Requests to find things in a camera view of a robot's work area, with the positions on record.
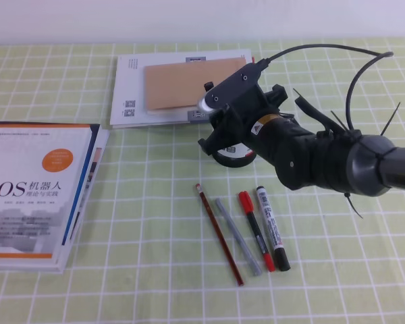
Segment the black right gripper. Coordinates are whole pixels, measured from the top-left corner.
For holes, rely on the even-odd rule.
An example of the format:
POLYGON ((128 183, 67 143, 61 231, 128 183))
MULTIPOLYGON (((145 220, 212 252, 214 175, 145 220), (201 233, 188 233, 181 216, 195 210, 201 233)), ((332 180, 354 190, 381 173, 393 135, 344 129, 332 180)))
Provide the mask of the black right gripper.
POLYGON ((208 138, 201 138, 198 144, 207 155, 214 155, 221 149, 240 144, 260 117, 278 113, 279 106, 286 99, 285 88, 278 84, 266 93, 263 93, 258 86, 252 87, 233 103, 226 104, 209 114, 213 131, 208 138))

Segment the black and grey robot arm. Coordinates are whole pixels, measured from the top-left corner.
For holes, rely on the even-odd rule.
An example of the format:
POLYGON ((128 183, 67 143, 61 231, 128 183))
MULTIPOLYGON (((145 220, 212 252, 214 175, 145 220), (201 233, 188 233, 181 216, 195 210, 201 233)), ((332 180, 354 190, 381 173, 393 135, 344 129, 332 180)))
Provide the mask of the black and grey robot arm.
POLYGON ((198 141, 207 155, 242 143, 274 166, 291 190, 318 186, 344 194, 380 196, 405 189, 405 148, 382 135, 345 130, 331 119, 316 134, 282 114, 284 87, 263 93, 259 86, 240 93, 208 90, 200 107, 209 110, 213 132, 198 141))

